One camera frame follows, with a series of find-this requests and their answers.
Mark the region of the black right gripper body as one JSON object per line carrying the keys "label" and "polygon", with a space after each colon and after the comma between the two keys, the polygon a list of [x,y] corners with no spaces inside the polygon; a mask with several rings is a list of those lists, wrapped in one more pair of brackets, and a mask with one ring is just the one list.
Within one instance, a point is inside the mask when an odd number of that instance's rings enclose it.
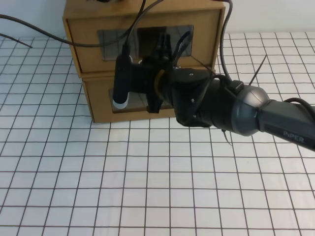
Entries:
{"label": "black right gripper body", "polygon": [[130,91],[145,94],[147,99],[147,112],[158,114],[163,97],[159,84],[167,69],[172,68],[173,57],[148,56],[141,63],[131,64]]}

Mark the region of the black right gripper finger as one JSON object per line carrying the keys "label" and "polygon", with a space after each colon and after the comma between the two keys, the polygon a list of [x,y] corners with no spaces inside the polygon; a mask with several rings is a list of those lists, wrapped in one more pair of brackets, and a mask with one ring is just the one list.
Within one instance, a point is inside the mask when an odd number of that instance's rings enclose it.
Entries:
{"label": "black right gripper finger", "polygon": [[169,34],[165,35],[164,47],[165,47],[164,63],[168,64],[168,63],[172,62],[172,60],[173,60],[173,52],[172,52],[172,46],[171,46],[171,36]]}
{"label": "black right gripper finger", "polygon": [[165,33],[159,35],[158,41],[153,50],[153,57],[160,61],[164,58],[164,49],[165,49]]}

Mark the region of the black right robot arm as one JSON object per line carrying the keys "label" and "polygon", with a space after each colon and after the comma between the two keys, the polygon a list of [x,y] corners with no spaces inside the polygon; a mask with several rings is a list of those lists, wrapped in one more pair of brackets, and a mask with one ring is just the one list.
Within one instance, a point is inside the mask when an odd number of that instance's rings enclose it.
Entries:
{"label": "black right robot arm", "polygon": [[214,126],[243,136],[266,132],[309,150],[315,148],[315,109],[300,98],[270,99],[259,87],[216,74],[209,68],[180,68],[177,61],[191,42],[187,31],[171,50],[162,34],[152,54],[130,65],[130,89],[147,97],[147,111],[170,105],[179,124]]}

